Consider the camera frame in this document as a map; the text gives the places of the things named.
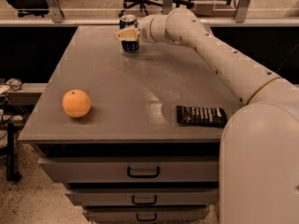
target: metal table surface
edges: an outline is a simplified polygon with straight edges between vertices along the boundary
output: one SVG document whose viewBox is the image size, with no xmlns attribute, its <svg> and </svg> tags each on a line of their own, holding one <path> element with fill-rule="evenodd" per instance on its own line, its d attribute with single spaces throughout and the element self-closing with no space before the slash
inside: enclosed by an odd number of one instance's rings
<svg viewBox="0 0 299 224">
<path fill-rule="evenodd" d="M 181 127 L 176 105 L 222 107 L 239 102 L 192 50 L 140 41 L 137 53 L 114 40 L 118 26 L 79 26 L 19 140 L 36 143 L 215 142 L 222 129 Z M 82 119 L 62 108 L 67 91 L 92 100 Z"/>
</svg>

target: drawer handle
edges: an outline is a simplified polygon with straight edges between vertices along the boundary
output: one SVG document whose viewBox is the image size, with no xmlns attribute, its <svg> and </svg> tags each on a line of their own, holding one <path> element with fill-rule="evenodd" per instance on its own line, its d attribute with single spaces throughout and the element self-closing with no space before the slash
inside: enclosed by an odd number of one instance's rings
<svg viewBox="0 0 299 224">
<path fill-rule="evenodd" d="M 152 218 L 152 219 L 141 219 L 140 217 L 139 217 L 139 214 L 136 214 L 136 219 L 137 219 L 137 221 L 155 221 L 156 219 L 157 219 L 157 214 L 155 213 L 155 216 Z"/>
<path fill-rule="evenodd" d="M 157 167 L 156 174 L 154 174 L 154 175 L 132 175 L 131 174 L 131 167 L 128 167 L 127 168 L 127 174 L 131 178 L 155 178 L 160 174 L 160 168 Z"/>
<path fill-rule="evenodd" d="M 153 201 L 150 203 L 138 203 L 135 201 L 135 196 L 132 196 L 132 204 L 134 205 L 154 205 L 157 203 L 157 195 L 154 196 Z"/>
</svg>

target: can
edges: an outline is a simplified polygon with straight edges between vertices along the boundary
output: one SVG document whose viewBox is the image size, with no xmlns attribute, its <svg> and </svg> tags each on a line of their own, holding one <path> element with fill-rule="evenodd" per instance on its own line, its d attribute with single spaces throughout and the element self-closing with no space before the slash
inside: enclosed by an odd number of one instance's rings
<svg viewBox="0 0 299 224">
<path fill-rule="evenodd" d="M 128 26 L 134 25 L 137 27 L 138 20 L 134 15 L 123 15 L 120 20 L 120 28 L 123 29 Z M 121 42 L 123 50 L 127 52 L 134 52 L 139 49 L 139 38 L 136 41 L 122 41 Z"/>
</svg>

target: floor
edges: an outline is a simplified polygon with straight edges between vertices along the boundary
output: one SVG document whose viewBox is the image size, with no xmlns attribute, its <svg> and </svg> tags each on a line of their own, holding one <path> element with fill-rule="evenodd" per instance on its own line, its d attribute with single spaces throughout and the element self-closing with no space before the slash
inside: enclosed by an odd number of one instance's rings
<svg viewBox="0 0 299 224">
<path fill-rule="evenodd" d="M 67 18 L 97 16 L 115 18 L 121 10 L 122 0 L 60 0 L 60 6 Z M 299 14 L 298 8 L 298 0 L 251 0 L 248 17 L 295 17 Z M 157 7 L 151 7 L 150 10 L 153 12 Z M 18 19 L 6 1 L 0 0 L 0 20 L 4 18 Z M 5 130 L 2 128 L 0 137 L 3 134 Z M 6 138 L 3 138 L 0 146 L 5 144 Z M 16 144 L 15 149 L 17 168 L 22 175 L 18 183 L 6 181 L 6 158 L 0 157 L 0 223 L 88 223 L 81 214 L 81 208 L 73 206 L 64 196 L 65 188 L 61 184 L 52 183 L 38 166 L 36 152 L 29 145 Z M 211 205 L 210 214 L 205 220 L 167 223 L 218 224 L 218 208 L 217 205 Z"/>
</svg>

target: orange fruit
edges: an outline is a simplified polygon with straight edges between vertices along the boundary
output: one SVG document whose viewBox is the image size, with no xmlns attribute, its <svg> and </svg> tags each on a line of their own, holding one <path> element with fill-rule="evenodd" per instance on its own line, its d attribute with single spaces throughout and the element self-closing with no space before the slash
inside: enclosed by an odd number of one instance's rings
<svg viewBox="0 0 299 224">
<path fill-rule="evenodd" d="M 90 111 L 91 99 L 82 90 L 68 91 L 63 98 L 63 108 L 70 117 L 81 118 Z"/>
</svg>

